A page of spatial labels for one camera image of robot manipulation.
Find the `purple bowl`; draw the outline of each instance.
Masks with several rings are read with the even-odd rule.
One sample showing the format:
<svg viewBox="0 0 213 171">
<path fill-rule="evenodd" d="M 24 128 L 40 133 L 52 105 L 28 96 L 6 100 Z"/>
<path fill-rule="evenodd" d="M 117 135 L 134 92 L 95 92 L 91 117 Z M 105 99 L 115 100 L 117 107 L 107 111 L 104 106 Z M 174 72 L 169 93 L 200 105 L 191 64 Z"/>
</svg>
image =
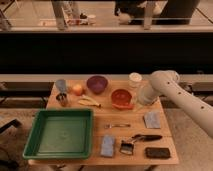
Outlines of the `purple bowl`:
<svg viewBox="0 0 213 171">
<path fill-rule="evenodd" d="M 87 87 L 95 94 L 102 93 L 107 85 L 107 79 L 100 75 L 92 76 L 87 80 Z"/>
</svg>

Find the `small bowl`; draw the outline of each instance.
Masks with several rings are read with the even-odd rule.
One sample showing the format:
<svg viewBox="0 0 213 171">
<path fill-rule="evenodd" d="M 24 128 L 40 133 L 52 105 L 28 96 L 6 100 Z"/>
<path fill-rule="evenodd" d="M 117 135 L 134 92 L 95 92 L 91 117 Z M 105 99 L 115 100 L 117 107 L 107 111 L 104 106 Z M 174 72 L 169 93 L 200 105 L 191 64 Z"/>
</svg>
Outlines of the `small bowl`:
<svg viewBox="0 0 213 171">
<path fill-rule="evenodd" d="M 94 94 L 101 94 L 105 90 L 107 85 L 108 85 L 107 79 L 100 75 L 92 76 L 87 80 L 87 87 Z"/>
<path fill-rule="evenodd" d="M 132 95 L 125 89 L 117 89 L 112 92 L 112 105 L 118 109 L 132 109 L 131 104 Z"/>
</svg>

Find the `metal spoon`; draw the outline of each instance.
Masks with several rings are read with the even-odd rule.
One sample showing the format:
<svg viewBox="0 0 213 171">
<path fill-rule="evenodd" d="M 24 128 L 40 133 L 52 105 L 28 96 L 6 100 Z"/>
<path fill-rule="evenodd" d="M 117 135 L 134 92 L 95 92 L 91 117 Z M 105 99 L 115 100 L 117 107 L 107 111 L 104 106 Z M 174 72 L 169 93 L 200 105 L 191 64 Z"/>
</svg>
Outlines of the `metal spoon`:
<svg viewBox="0 0 213 171">
<path fill-rule="evenodd" d="M 113 127 L 131 127 L 131 125 L 130 124 L 106 124 L 106 125 L 104 125 L 105 129 L 110 129 Z"/>
</svg>

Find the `white cup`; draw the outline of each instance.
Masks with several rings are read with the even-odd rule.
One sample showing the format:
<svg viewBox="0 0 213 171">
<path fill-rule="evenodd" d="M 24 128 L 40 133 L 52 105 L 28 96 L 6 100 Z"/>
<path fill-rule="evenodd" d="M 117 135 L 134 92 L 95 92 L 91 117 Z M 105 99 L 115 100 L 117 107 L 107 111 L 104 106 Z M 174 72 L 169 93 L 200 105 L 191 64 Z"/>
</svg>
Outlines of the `white cup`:
<svg viewBox="0 0 213 171">
<path fill-rule="evenodd" d="M 129 86 L 131 88 L 138 88 L 141 85 L 142 76 L 139 73 L 132 72 L 129 74 Z"/>
<path fill-rule="evenodd" d="M 90 14 L 87 16 L 88 24 L 95 24 L 96 23 L 96 15 Z"/>
</svg>

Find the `wooden table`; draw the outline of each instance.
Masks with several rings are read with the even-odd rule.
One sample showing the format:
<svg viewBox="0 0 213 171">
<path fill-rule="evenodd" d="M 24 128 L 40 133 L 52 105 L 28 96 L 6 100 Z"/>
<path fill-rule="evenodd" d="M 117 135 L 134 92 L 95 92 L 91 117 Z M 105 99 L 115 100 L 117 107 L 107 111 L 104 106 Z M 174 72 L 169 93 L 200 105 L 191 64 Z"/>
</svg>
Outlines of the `wooden table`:
<svg viewBox="0 0 213 171">
<path fill-rule="evenodd" d="M 67 86 L 80 83 L 86 89 L 86 95 L 93 97 L 101 103 L 102 107 L 89 107 L 94 110 L 94 133 L 93 133 L 93 148 L 91 156 L 86 160 L 29 160 L 29 164 L 77 164 L 77 165 L 161 165 L 161 164 L 178 164 L 178 156 L 173 142 L 172 134 L 169 130 L 166 116 L 164 114 L 160 100 L 158 99 L 151 106 L 135 105 L 133 110 L 118 110 L 111 105 L 111 93 L 118 89 L 127 89 L 134 94 L 128 85 L 128 81 L 111 81 L 106 90 L 100 95 L 94 95 L 86 87 L 85 80 L 69 80 Z M 52 89 L 47 108 L 61 108 L 55 97 L 58 94 L 55 85 Z M 88 108 L 77 103 L 78 96 L 75 96 L 71 91 L 68 93 L 69 108 Z M 147 112 L 158 111 L 161 129 L 147 129 L 143 121 L 143 116 Z M 111 128 L 105 129 L 105 124 L 113 123 L 130 123 L 130 128 Z M 121 140 L 127 140 L 135 134 L 160 134 L 163 136 L 161 140 L 152 142 L 137 142 L 135 144 L 134 155 L 128 156 L 119 152 Z M 101 142 L 104 135 L 113 135 L 116 138 L 115 155 L 113 158 L 104 158 L 100 156 Z M 168 147 L 171 152 L 169 159 L 148 159 L 145 156 L 144 149 L 146 147 Z"/>
</svg>

